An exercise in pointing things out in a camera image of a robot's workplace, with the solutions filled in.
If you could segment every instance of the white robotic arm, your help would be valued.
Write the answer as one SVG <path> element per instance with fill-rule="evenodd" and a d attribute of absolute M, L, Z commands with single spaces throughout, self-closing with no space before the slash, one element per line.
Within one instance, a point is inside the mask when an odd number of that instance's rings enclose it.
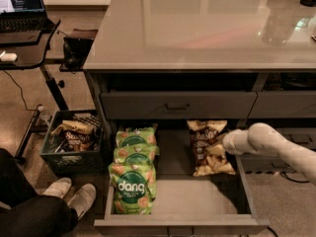
<path fill-rule="evenodd" d="M 316 186 L 316 152 L 288 141 L 265 123 L 229 132 L 223 138 L 223 146 L 234 155 L 251 153 L 278 157 Z"/>

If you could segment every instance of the green plastic crate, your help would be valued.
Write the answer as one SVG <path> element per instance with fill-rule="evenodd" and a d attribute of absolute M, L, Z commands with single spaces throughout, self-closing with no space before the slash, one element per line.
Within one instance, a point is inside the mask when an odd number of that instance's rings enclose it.
<path fill-rule="evenodd" d="M 90 151 L 68 151 L 55 153 L 64 138 L 51 136 L 63 120 L 77 120 L 91 124 L 96 129 L 96 146 Z M 103 142 L 103 132 L 95 110 L 59 111 L 53 117 L 40 150 L 40 157 L 56 175 L 101 174 L 106 169 L 107 150 Z"/>

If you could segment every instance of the floor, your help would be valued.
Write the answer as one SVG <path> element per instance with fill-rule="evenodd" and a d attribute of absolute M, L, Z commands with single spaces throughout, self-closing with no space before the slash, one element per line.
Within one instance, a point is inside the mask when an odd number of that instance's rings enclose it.
<path fill-rule="evenodd" d="M 97 29 L 104 16 L 104 11 L 51 11 L 51 17 L 59 17 L 59 29 L 69 34 L 72 29 Z M 51 41 L 51 51 L 48 55 L 62 55 L 63 33 L 55 35 Z M 62 95 L 69 110 L 94 109 L 84 75 L 82 73 L 61 73 L 59 65 L 49 65 L 49 72 L 57 83 L 63 80 L 65 87 L 61 89 Z M 26 71 L 8 71 L 23 90 L 27 109 L 32 110 L 38 104 L 53 115 L 58 107 L 47 90 L 39 69 Z M 27 111 L 22 100 L 21 90 L 11 77 L 0 71 L 0 147 L 6 148 L 15 155 L 24 132 L 27 129 L 33 112 Z M 29 182 L 42 193 L 45 188 L 57 180 L 53 172 L 40 158 L 40 148 L 44 133 L 34 133 L 28 143 L 24 156 L 27 161 L 21 165 Z M 268 219 L 271 228 L 280 237 L 316 236 L 316 188 L 311 184 L 291 182 L 282 177 L 276 170 L 271 171 L 270 159 L 263 159 L 258 166 L 246 164 L 246 171 L 252 171 L 246 178 L 252 193 L 251 201 L 259 218 Z M 303 180 L 299 174 L 289 174 L 294 179 Z M 93 208 L 80 221 L 73 232 L 66 237 L 99 237 L 101 234 L 94 229 L 95 218 L 102 218 L 105 208 L 107 175 L 88 175 L 73 177 L 73 187 L 66 197 L 72 195 L 85 183 L 93 183 L 97 187 L 98 197 Z M 275 236 L 268 229 L 257 237 Z"/>

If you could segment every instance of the closed drawer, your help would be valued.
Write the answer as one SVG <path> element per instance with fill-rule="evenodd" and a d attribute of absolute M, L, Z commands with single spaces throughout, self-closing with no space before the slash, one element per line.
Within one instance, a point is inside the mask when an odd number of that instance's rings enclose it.
<path fill-rule="evenodd" d="M 101 94 L 107 119 L 245 119 L 252 92 L 110 92 Z"/>
<path fill-rule="evenodd" d="M 195 160 L 187 130 L 159 130 L 157 197 L 150 215 L 114 214 L 114 187 L 105 217 L 95 221 L 103 235 L 193 236 L 257 234 L 269 226 L 253 208 L 240 158 L 236 176 L 193 177 Z"/>
<path fill-rule="evenodd" d="M 259 92 L 249 118 L 316 118 L 316 92 Z"/>

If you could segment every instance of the laptop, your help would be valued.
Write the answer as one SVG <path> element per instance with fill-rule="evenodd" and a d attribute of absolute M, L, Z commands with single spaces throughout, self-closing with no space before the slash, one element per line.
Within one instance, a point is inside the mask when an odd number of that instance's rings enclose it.
<path fill-rule="evenodd" d="M 42 0 L 0 0 L 0 45 L 39 42 L 46 19 Z"/>

